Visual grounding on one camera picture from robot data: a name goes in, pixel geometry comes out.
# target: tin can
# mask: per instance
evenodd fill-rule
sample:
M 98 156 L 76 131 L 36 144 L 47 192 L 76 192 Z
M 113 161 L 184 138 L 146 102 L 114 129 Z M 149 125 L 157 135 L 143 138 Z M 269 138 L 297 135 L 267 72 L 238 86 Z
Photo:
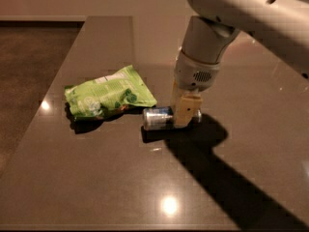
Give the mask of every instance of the tin can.
M 200 110 L 194 114 L 190 125 L 196 126 L 202 123 L 202 113 Z M 146 108 L 143 111 L 144 130 L 161 131 L 174 129 L 174 114 L 170 106 Z

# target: floor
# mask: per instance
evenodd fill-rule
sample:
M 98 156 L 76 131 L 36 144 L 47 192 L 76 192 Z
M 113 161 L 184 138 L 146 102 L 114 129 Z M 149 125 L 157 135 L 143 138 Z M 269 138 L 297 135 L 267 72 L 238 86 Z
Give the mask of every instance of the floor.
M 81 25 L 0 22 L 0 177 Z

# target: table surface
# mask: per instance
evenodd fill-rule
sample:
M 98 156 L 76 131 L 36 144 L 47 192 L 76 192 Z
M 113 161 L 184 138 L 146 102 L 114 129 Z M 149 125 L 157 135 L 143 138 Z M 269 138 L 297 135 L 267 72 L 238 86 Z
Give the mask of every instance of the table surface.
M 187 22 L 88 17 L 0 180 L 1 229 L 308 227 L 309 85 L 245 34 L 203 93 L 200 127 L 144 133 L 138 110 L 68 118 L 64 86 L 128 64 L 168 105 Z

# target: chip bag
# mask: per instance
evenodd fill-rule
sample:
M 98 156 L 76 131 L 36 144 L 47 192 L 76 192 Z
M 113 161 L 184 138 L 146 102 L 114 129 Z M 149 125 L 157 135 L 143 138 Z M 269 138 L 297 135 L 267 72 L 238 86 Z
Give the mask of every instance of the chip bag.
M 133 107 L 156 105 L 154 96 L 133 66 L 80 85 L 67 86 L 65 96 L 75 121 L 105 120 Z

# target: table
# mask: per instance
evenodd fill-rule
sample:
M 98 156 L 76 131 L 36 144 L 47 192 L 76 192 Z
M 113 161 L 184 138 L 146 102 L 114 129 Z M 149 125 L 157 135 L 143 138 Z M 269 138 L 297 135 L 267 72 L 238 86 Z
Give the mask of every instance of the table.
M 140 110 L 68 118 L 66 85 L 129 64 L 168 105 L 187 22 L 87 18 L 0 180 L 1 229 L 308 227 L 308 82 L 245 34 L 203 93 L 197 128 L 145 133 Z

